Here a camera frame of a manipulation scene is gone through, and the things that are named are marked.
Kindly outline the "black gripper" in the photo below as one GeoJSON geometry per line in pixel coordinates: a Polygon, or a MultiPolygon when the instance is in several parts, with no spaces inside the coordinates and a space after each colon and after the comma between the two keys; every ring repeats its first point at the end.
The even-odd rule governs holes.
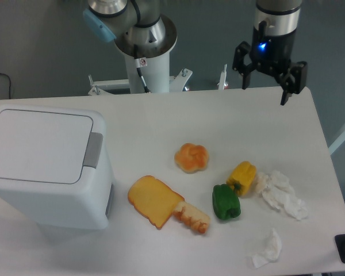
{"type": "Polygon", "coordinates": [[[252,46],[243,41],[235,49],[232,69],[242,78],[241,88],[250,85],[254,70],[272,76],[280,81],[283,89],[281,105],[284,106],[293,94],[299,94],[306,86],[307,62],[291,62],[291,54],[296,34],[296,26],[289,30],[273,32],[269,20],[261,20],[253,30],[252,46]],[[244,59],[251,50],[251,63],[245,65],[244,59]]]}

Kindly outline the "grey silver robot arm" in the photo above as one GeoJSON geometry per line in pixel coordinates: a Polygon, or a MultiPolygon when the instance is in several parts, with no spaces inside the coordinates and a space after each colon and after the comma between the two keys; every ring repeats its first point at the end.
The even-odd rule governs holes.
{"type": "MultiPolygon", "coordinates": [[[[252,41],[236,47],[232,63],[243,89],[253,71],[273,77],[282,87],[281,104],[304,89],[308,65],[290,58],[300,11],[301,1],[256,2],[252,41]]],[[[170,75],[177,30],[158,1],[89,1],[83,19],[100,40],[114,42],[124,55],[131,93],[186,90],[192,72],[170,75]]]]}

